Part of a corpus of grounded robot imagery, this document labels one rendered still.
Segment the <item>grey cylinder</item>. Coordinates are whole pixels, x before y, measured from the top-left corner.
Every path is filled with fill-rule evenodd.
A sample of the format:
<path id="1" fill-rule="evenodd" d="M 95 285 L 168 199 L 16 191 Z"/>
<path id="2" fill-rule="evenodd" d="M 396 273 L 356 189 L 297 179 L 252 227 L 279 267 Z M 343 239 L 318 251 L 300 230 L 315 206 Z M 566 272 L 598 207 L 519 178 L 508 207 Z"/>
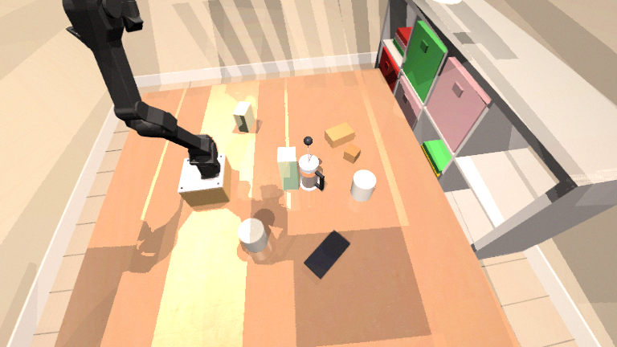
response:
<path id="1" fill-rule="evenodd" d="M 369 170 L 359 170 L 353 176 L 351 196 L 358 202 L 366 202 L 371 198 L 376 185 L 376 177 Z"/>
<path id="2" fill-rule="evenodd" d="M 241 223 L 239 227 L 239 237 L 245 247 L 251 252 L 262 251 L 267 243 L 268 236 L 263 224 L 254 218 L 250 218 Z"/>

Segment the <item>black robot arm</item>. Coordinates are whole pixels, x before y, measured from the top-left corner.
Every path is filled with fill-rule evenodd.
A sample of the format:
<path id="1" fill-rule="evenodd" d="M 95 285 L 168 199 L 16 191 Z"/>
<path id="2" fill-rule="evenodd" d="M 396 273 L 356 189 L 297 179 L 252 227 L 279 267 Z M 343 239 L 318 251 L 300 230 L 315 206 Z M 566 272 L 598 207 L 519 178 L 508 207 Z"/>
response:
<path id="1" fill-rule="evenodd" d="M 92 49 L 114 114 L 142 137 L 159 137 L 187 148 L 189 165 L 196 165 L 201 180 L 219 178 L 221 164 L 216 142 L 208 134 L 193 134 L 177 125 L 169 112 L 140 98 L 125 49 L 126 32 L 142 30 L 136 0 L 62 0 L 64 12 L 76 33 Z"/>

